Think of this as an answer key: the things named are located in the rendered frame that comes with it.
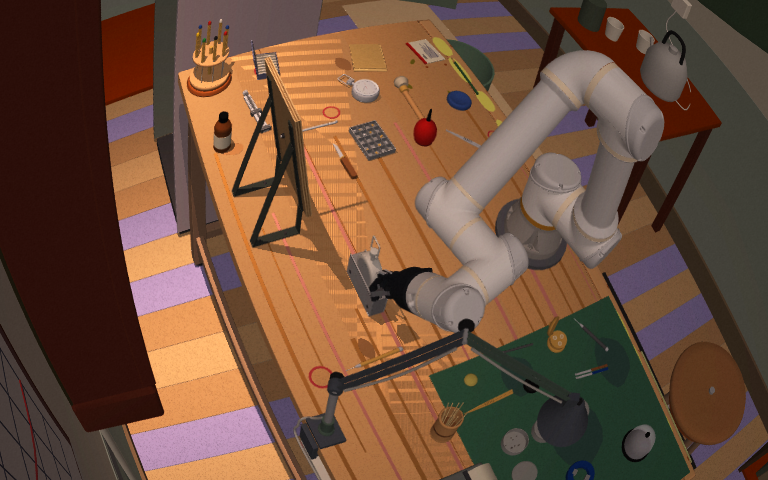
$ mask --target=wooden cup with sticks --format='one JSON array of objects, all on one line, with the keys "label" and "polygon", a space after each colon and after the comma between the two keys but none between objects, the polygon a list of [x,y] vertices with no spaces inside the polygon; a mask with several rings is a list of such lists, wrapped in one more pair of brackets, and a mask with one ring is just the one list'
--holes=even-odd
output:
[{"label": "wooden cup with sticks", "polygon": [[459,405],[448,404],[448,406],[440,412],[440,415],[437,416],[437,420],[430,432],[435,441],[439,443],[447,443],[453,438],[461,424],[464,423],[464,413],[461,411],[461,407],[463,406],[463,403],[460,403]]}]

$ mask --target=white computer mouse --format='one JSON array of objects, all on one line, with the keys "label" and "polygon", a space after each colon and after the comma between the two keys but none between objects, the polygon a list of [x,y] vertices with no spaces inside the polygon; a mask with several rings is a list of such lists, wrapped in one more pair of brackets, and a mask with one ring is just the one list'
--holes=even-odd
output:
[{"label": "white computer mouse", "polygon": [[640,425],[624,436],[624,456],[632,462],[644,459],[656,443],[656,432],[650,425]]}]

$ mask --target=red ring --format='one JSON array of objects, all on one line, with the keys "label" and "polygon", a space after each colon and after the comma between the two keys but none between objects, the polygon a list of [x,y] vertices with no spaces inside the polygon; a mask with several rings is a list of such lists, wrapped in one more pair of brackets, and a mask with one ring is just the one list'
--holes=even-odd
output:
[{"label": "red ring", "polygon": [[[339,113],[337,113],[335,117],[329,117],[328,115],[325,114],[325,111],[328,110],[329,108],[335,108],[336,111]],[[325,118],[330,118],[331,120],[333,120],[334,118],[339,118],[339,115],[341,115],[341,110],[339,110],[339,107],[334,107],[333,105],[331,105],[323,109],[323,116],[325,116]]]},{"label": "red ring", "polygon": [[331,372],[331,369],[328,368],[328,367],[323,367],[322,365],[318,365],[317,367],[313,367],[312,370],[309,371],[309,383],[311,383],[312,385],[316,386],[317,388],[326,388],[326,387],[328,387],[328,385],[318,385],[318,384],[316,384],[315,382],[312,381],[312,374],[315,373],[315,370],[328,370],[328,373],[333,373],[333,372]]}]

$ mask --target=kettle handle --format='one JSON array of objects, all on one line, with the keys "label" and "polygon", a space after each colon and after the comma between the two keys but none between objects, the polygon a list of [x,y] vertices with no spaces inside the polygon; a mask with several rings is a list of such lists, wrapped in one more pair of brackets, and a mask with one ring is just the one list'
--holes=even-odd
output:
[{"label": "kettle handle", "polygon": [[661,41],[661,43],[667,43],[667,40],[669,39],[670,35],[674,35],[677,37],[678,40],[680,40],[680,45],[683,46],[683,53],[680,54],[680,65],[683,64],[683,60],[685,60],[685,42],[682,38],[680,38],[680,35],[677,34],[677,32],[670,30],[667,32],[666,35],[664,35],[664,39]]}]

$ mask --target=striped floor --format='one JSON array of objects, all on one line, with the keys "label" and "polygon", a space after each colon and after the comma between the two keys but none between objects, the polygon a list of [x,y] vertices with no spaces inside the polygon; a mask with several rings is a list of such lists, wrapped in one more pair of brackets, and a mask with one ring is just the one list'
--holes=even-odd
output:
[{"label": "striped floor", "polygon": [[[360,1],[325,0],[318,34],[356,28],[344,10]],[[530,91],[542,51],[498,2],[431,7],[457,39],[484,51],[496,77],[491,88],[509,113]],[[586,111],[570,113],[542,144],[573,158],[589,180],[598,140]],[[165,415],[129,425],[147,478],[286,479],[262,414],[248,395],[189,237],[179,237],[152,134],[152,92],[107,107],[115,199],[131,288]],[[666,228],[653,232],[656,211],[638,188],[620,228],[624,238],[601,264],[645,349],[663,390],[690,344],[725,346]],[[298,415],[248,305],[223,237],[209,240],[238,330],[268,400],[294,452]],[[696,478],[735,480],[736,470],[768,440],[750,397],[737,433],[693,454]],[[308,465],[303,465],[309,472]]]}]

